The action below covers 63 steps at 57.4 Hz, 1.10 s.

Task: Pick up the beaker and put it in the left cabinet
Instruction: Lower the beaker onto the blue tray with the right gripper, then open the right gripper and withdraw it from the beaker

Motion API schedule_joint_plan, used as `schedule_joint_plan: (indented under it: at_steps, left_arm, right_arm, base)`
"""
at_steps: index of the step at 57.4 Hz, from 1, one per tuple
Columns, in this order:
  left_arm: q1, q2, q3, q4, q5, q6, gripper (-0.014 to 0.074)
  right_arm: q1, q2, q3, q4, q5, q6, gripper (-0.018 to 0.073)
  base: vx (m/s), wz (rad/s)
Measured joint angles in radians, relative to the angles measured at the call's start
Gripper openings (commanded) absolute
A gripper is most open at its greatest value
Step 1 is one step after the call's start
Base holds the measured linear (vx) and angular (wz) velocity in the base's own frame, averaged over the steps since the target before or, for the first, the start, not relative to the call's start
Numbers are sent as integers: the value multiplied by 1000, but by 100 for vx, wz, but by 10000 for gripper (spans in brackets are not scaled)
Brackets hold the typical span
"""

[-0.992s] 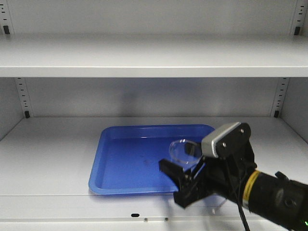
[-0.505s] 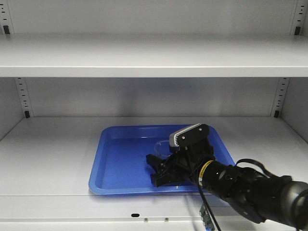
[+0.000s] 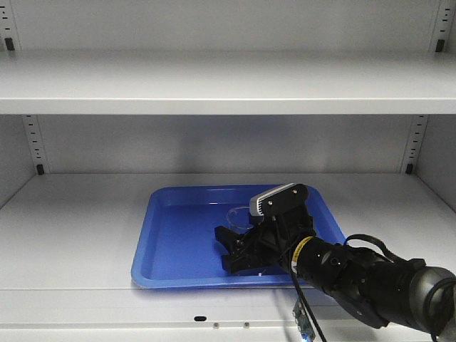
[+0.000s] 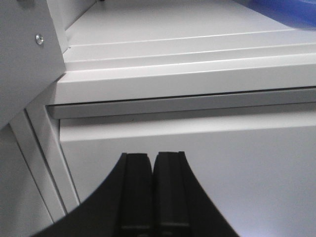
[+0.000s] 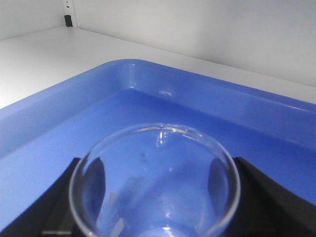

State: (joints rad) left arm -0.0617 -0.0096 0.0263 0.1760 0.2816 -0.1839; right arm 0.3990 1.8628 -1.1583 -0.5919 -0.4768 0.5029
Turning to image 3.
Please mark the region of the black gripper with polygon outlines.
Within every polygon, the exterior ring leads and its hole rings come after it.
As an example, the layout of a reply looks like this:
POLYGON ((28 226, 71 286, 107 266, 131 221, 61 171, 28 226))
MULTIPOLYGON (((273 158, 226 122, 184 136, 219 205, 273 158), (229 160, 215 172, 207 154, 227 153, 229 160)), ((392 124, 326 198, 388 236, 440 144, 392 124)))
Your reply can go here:
POLYGON ((227 250, 222 268, 232 274, 269 266, 290 272, 297 244, 316 234, 313 217, 304 204, 273 217, 248 214, 248 219, 249 231, 243 234, 224 226, 214 228, 215 239, 227 250))

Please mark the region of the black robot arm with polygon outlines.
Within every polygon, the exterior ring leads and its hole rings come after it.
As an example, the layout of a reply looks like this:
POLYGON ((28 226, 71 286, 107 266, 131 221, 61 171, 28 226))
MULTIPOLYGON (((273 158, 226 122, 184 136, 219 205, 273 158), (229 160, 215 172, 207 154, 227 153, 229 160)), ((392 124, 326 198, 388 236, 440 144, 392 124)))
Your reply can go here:
POLYGON ((332 244, 317 237, 305 205, 255 219, 244 234, 227 227, 214 230, 227 250, 225 271, 236 273, 278 265, 295 286, 304 280, 334 299, 350 315, 373 328, 397 323, 430 334, 433 341, 448 338, 455 323, 455 275, 423 259, 405 260, 381 240, 354 234, 380 251, 332 244))

